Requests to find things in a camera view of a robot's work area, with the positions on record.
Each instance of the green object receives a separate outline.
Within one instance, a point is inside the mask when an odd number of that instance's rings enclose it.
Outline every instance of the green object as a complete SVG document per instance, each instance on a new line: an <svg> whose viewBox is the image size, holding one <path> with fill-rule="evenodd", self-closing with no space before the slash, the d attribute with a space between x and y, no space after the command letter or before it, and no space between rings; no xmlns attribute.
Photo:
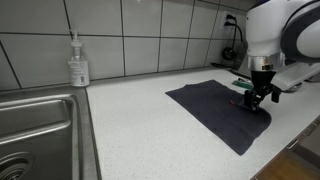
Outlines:
<svg viewBox="0 0 320 180"><path fill-rule="evenodd" d="M252 90L253 89L253 84L252 83L248 83L248 82L242 82L239 80L235 80L232 82L233 85L244 88L244 89L248 89L248 90Z"/></svg>

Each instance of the clear plastic bottle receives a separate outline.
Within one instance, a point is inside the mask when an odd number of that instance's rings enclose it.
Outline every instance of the clear plastic bottle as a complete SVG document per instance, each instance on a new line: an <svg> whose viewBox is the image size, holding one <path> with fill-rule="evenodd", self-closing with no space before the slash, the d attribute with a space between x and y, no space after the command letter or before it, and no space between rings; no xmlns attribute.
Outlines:
<svg viewBox="0 0 320 180"><path fill-rule="evenodd" d="M81 55L82 43L78 40L77 31L74 31L71 46L74 48L74 55L68 61L71 85L75 87L88 86L90 84L88 61Z"/></svg>

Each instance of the sink drain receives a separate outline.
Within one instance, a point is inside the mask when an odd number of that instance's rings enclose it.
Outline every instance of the sink drain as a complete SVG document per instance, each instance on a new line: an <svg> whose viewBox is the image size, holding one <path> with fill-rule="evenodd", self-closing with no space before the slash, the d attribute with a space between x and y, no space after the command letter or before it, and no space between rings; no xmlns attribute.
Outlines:
<svg viewBox="0 0 320 180"><path fill-rule="evenodd" d="M32 166L29 153L15 153L0 159L0 180L19 180Z"/></svg>

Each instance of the backsplash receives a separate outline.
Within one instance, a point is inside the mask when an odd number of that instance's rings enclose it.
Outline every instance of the backsplash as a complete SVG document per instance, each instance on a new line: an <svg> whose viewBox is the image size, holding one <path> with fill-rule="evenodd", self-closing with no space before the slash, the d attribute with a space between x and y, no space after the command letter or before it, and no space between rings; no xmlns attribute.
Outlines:
<svg viewBox="0 0 320 180"><path fill-rule="evenodd" d="M0 91L69 83L69 29L79 31L90 79L209 66L255 0L2 0ZM237 36L237 48L240 37Z"/></svg>

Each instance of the electrical outlet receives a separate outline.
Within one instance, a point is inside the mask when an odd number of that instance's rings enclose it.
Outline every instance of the electrical outlet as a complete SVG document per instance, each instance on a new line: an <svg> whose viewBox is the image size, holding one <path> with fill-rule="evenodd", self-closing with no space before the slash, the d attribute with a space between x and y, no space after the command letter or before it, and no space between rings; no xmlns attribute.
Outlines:
<svg viewBox="0 0 320 180"><path fill-rule="evenodd" d="M229 11L224 11L221 17L221 24L220 24L220 30L221 31L226 31L229 30L231 27L230 26L224 26L224 23L227 22L227 15L230 14L232 15Z"/></svg>

